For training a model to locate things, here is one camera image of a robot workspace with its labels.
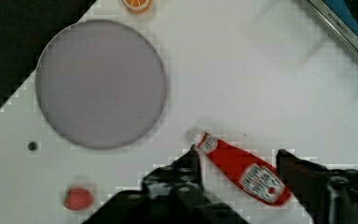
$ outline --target plate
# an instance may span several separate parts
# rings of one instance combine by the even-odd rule
[[[76,23],[43,51],[36,98],[48,124],[82,147],[116,148],[153,128],[167,81],[161,59],[139,33],[114,21]]]

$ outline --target red object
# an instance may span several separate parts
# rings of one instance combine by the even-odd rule
[[[208,133],[197,148],[237,187],[258,201],[278,206],[289,200],[291,192],[279,179],[276,169],[257,156]]]
[[[65,197],[65,207],[72,211],[84,210],[94,202],[92,194],[83,188],[69,189]]]

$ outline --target ketchup bottle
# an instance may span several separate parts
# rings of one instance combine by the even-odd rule
[[[204,131],[196,135],[197,149],[203,152],[237,187],[258,201],[279,206],[291,195],[276,169],[257,156]]]

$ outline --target white table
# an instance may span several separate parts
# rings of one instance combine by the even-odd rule
[[[62,206],[74,178],[91,181],[98,202],[138,189],[145,174],[189,149],[184,136],[195,124],[231,133],[228,141],[267,161],[287,148],[329,167],[358,169],[356,57],[297,1],[156,0],[139,16],[119,0],[97,2],[82,20],[121,21],[158,49],[171,85],[166,112],[131,146],[76,147],[42,118],[32,74],[0,112],[0,224],[81,223],[91,211]],[[30,141],[41,148],[29,151]],[[201,160],[206,188],[250,223],[310,223],[295,199],[278,209],[254,202]]]

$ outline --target metal edge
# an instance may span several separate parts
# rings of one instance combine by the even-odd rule
[[[303,0],[319,15],[320,19],[330,26],[339,37],[358,53],[358,36],[334,13],[323,0]]]

